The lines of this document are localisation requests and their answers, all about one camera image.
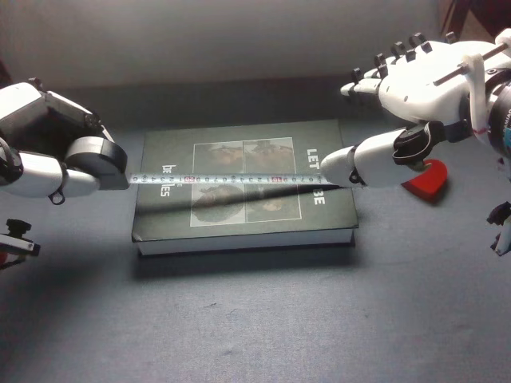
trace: gray table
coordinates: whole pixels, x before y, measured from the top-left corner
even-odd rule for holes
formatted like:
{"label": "gray table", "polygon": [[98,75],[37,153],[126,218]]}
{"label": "gray table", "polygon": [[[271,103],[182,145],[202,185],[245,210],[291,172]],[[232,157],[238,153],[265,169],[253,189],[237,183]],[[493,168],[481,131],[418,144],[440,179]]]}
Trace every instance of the gray table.
{"label": "gray table", "polygon": [[[343,124],[346,144],[389,128]],[[130,172],[142,136],[117,134]],[[509,381],[511,255],[485,222],[509,182],[472,139],[432,157],[450,170],[444,200],[355,191],[355,248],[141,261],[136,188],[60,207],[2,194],[0,219],[29,220],[43,251],[0,276],[1,380]]]}

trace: red heart-shaped object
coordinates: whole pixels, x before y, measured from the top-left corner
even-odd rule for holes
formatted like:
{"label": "red heart-shaped object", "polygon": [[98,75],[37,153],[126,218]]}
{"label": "red heart-shaped object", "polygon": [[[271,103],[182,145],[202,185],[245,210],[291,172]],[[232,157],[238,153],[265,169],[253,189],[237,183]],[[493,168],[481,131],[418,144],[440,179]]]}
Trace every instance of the red heart-shaped object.
{"label": "red heart-shaped object", "polygon": [[402,186],[410,193],[426,201],[433,201],[447,181],[447,167],[439,160],[426,160],[430,168],[419,177],[405,182]]}

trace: measuring tape blade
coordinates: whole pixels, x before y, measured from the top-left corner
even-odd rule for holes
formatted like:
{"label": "measuring tape blade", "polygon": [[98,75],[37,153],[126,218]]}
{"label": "measuring tape blade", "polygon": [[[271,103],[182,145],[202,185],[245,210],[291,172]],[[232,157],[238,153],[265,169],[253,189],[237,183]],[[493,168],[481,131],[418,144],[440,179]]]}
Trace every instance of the measuring tape blade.
{"label": "measuring tape blade", "polygon": [[156,174],[136,173],[130,184],[334,185],[320,174]]}

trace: book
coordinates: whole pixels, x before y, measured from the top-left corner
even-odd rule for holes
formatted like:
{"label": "book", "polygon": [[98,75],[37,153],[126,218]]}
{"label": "book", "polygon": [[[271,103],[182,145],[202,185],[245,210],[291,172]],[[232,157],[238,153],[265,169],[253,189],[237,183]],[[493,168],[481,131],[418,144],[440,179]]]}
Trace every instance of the book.
{"label": "book", "polygon": [[[336,120],[148,132],[141,171],[172,174],[319,174],[343,147]],[[297,185],[139,185],[133,242],[140,254],[353,241],[349,188]]]}

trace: book cover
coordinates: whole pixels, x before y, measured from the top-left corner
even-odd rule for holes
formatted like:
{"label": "book cover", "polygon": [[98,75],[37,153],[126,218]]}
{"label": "book cover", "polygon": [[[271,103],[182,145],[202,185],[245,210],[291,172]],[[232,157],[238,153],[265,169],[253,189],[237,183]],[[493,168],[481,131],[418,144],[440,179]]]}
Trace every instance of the book cover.
{"label": "book cover", "polygon": [[[321,160],[342,146],[336,120],[157,131],[146,134],[141,171],[314,175]],[[139,185],[133,241],[220,240],[358,226],[351,189],[317,187],[299,193],[300,187],[286,186],[286,195],[279,196],[279,188],[283,187]],[[237,241],[243,246],[240,237]]]}

